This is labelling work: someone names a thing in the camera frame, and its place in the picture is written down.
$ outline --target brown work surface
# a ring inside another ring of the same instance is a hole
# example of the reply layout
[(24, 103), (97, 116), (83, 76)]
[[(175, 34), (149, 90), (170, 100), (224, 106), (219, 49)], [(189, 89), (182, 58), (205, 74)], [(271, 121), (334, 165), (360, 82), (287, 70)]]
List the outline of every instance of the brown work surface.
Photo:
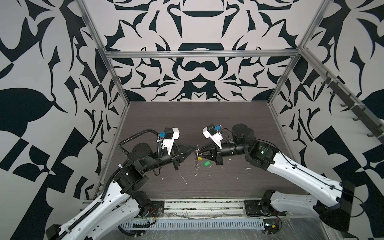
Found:
[[(288, 154), (267, 103), (261, 101), (132, 102), (119, 142), (144, 129), (163, 132), (165, 127), (177, 127), (180, 137), (175, 142), (178, 145), (197, 144), (202, 147), (210, 141), (202, 134), (203, 128), (210, 123), (230, 130), (233, 125), (244, 123), (254, 130), (256, 138), (270, 141)], [(146, 133), (125, 144), (124, 148), (131, 151), (137, 143), (146, 142), (156, 151), (156, 139), (154, 134)], [(106, 179), (124, 161), (124, 154), (115, 151)], [(150, 198), (167, 199), (261, 197), (267, 189), (305, 194), (288, 180), (250, 165), (244, 156), (225, 157), (222, 166), (211, 162), (204, 167), (206, 161), (199, 161), (201, 166), (195, 170), (195, 157), (191, 154), (177, 171), (173, 164), (168, 164), (161, 169), (159, 176), (147, 172), (149, 180), (140, 190)]]

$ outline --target paper scrap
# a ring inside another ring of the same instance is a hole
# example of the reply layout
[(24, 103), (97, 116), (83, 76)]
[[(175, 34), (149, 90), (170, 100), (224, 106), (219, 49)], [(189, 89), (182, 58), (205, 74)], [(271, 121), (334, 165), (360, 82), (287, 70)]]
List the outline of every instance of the paper scrap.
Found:
[[(181, 176), (181, 174), (179, 174), (180, 176)], [(183, 177), (183, 176), (181, 176), (181, 177)], [(186, 182), (186, 180), (183, 178), (183, 180), (184, 180), (184, 182), (185, 182), (185, 184), (188, 186), (188, 183)]]

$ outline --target black and white wallpaper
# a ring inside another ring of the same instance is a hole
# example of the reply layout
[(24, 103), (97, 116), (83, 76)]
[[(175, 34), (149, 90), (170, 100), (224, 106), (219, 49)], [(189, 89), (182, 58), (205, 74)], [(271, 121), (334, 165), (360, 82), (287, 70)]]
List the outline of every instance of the black and white wallpaper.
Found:
[(320, 0), (85, 0), (108, 51), (295, 49)]
[(1, 238), (44, 239), (92, 196), (125, 105), (73, 0), (0, 12)]
[[(319, 58), (379, 118), (384, 119), (384, 2), (335, 0), (308, 44)], [(296, 160), (319, 174), (356, 185), (345, 238), (384, 237), (384, 146), (303, 58), (273, 102)]]
[(289, 57), (113, 59), (131, 101), (268, 100)]

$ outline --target black and white patterned wall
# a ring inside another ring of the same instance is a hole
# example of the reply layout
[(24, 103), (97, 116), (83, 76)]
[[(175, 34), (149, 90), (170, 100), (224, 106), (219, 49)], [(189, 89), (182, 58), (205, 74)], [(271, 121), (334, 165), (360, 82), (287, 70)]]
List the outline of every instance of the black and white patterned wall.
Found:
[[(384, 119), (384, 5), (380, 0), (335, 0), (309, 50)], [(319, 174), (356, 185), (345, 238), (384, 237), (384, 146), (370, 133), (303, 58), (273, 103), (290, 148), (301, 164)]]
[(73, 0), (0, 19), (1, 238), (43, 239), (92, 197), (125, 105)]
[[(85, 2), (108, 51), (164, 51), (296, 49), (321, 1)], [(268, 100), (287, 59), (115, 59), (113, 64), (132, 101), (244, 101)]]

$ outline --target white scrap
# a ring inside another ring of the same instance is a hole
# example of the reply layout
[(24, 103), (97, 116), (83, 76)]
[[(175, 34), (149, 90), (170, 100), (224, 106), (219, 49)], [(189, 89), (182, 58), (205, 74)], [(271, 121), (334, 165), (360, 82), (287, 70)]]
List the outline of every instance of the white scrap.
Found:
[[(181, 174), (179, 174), (180, 176), (181, 176)], [(183, 177), (183, 176), (181, 176), (181, 177)], [(183, 178), (183, 180), (184, 180), (184, 182), (185, 182), (185, 184), (188, 186), (188, 183), (186, 182), (186, 180)]]

